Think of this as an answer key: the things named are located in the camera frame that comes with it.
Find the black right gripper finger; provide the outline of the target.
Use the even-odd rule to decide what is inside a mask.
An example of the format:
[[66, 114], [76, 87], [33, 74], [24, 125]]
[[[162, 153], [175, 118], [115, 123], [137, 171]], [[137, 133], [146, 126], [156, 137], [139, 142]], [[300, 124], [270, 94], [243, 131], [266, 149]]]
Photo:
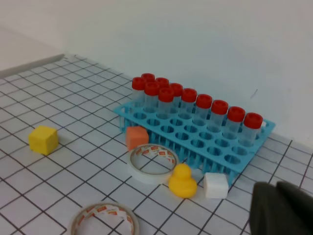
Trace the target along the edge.
[[313, 198], [288, 182], [257, 182], [249, 215], [252, 235], [311, 235]]

